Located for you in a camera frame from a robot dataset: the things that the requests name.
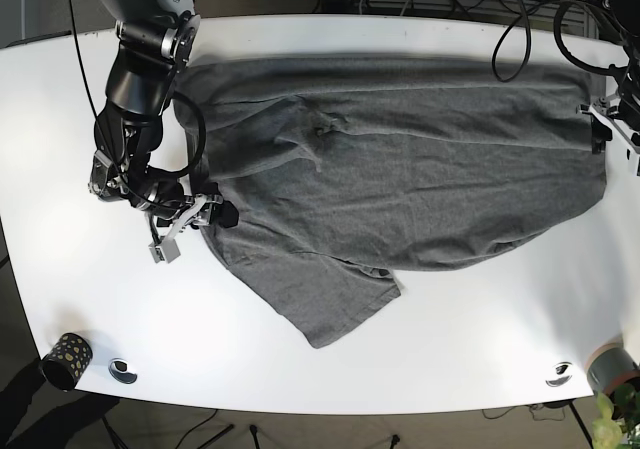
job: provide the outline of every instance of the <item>gray t-shirt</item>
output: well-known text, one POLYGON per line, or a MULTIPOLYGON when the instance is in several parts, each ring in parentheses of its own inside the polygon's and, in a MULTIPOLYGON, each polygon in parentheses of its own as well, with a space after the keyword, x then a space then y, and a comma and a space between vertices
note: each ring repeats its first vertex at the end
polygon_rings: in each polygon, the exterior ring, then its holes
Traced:
MULTIPOLYGON (((604 155, 576 114, 595 80, 485 62, 304 58, 186 71, 208 177, 240 211, 214 254, 316 348, 400 292, 392 269, 458 269, 510 251, 603 195, 604 155)), ((176 116, 197 135, 189 111, 176 116)))

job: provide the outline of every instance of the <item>white table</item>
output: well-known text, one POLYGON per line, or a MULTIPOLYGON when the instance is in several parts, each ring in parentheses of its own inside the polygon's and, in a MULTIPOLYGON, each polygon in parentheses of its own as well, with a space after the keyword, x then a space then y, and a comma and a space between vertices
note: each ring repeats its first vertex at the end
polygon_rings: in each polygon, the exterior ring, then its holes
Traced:
MULTIPOLYGON (((382 17, 217 19, 203 22, 192 60, 401 53, 488 63, 502 30, 382 17)), ((515 31, 504 58, 519 60, 523 41, 515 31)), ((626 62, 611 45, 568 45, 595 64, 626 62)), ((117 40, 91 33, 80 46, 101 109, 117 40)), ((531 60, 565 64, 548 33, 534 34, 531 60)), ((177 169, 182 129, 173 111, 164 121, 155 160, 177 169)), ((545 379, 558 362, 580 366, 621 329, 640 355, 640 179, 624 172, 616 143, 605 198, 587 214, 469 269, 399 272, 401 298, 314 350, 197 232, 178 239, 181 258, 155 265, 144 216, 87 191, 92 128, 72 39, 0 51, 0 214, 40 354, 66 331, 94 348, 80 389, 282 413, 457 411, 588 395, 579 368, 561 388, 545 379), (111 378, 114 357, 135 367, 135 384, 111 378)))

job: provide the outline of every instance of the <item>gray pot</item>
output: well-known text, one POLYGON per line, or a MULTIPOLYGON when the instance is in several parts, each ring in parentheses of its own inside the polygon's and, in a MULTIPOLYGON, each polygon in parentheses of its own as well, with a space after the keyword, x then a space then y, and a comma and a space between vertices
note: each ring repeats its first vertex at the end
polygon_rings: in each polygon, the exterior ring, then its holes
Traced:
POLYGON ((602 392, 615 404, 615 390, 625 382, 640 390, 638 365, 620 343, 598 349, 587 362, 587 380, 593 392, 602 392))

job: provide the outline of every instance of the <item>t-shirt sleeve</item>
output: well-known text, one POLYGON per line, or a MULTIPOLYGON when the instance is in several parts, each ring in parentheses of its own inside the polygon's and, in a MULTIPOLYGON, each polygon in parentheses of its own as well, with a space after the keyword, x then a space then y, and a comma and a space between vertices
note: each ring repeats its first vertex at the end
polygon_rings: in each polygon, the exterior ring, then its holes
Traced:
POLYGON ((313 252, 254 255, 229 270, 316 349, 337 341, 400 296, 389 271, 313 252))

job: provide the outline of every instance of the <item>patterned cup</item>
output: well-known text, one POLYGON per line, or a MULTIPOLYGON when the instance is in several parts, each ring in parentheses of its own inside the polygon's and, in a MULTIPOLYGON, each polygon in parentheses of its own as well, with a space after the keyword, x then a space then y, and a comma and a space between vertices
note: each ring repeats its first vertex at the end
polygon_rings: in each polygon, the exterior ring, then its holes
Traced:
POLYGON ((40 372, 49 383, 61 391, 70 391, 93 358, 91 346, 77 334, 64 334, 51 352, 40 362, 40 372))

